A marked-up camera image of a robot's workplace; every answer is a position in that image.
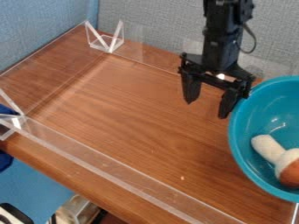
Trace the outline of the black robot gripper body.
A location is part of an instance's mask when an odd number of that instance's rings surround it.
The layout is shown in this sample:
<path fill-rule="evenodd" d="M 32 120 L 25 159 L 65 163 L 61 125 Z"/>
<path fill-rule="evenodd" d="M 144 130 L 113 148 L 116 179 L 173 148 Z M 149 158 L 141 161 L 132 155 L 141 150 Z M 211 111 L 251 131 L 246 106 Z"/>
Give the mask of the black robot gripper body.
<path fill-rule="evenodd" d="M 183 52 L 180 54 L 180 59 L 179 74 L 181 74 L 181 70 L 192 74 L 199 74 L 201 83 L 220 88 L 221 90 L 236 88 L 242 92 L 242 97 L 248 98 L 248 92 L 256 76 L 246 71 L 236 62 L 233 62 L 227 69 L 215 70 L 208 69 L 201 64 L 201 56 L 199 54 Z"/>

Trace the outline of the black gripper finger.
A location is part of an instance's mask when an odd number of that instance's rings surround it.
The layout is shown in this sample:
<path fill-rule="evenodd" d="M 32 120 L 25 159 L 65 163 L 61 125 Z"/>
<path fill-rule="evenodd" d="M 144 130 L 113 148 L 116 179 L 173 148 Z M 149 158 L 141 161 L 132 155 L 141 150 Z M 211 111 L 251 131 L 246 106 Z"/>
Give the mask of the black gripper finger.
<path fill-rule="evenodd" d="M 201 76 L 199 74 L 181 70 L 181 91 L 185 102 L 191 104 L 201 92 Z"/>
<path fill-rule="evenodd" d="M 228 117 L 240 98 L 242 92 L 239 89 L 231 87 L 225 90 L 219 103 L 219 119 L 225 119 Z"/>

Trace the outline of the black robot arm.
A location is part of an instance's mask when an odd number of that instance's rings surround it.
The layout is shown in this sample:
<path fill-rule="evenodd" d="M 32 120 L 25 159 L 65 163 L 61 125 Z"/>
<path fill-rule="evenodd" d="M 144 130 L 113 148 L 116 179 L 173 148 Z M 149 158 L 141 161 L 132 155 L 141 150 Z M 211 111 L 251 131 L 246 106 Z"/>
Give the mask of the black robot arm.
<path fill-rule="evenodd" d="M 201 54 L 180 55 L 183 98 L 191 104 L 205 83 L 224 91 L 219 119 L 228 117 L 242 98 L 247 99 L 256 76 L 239 66 L 239 53 L 252 53 L 258 39 L 247 21 L 255 9 L 252 0 L 203 0 L 205 25 Z"/>

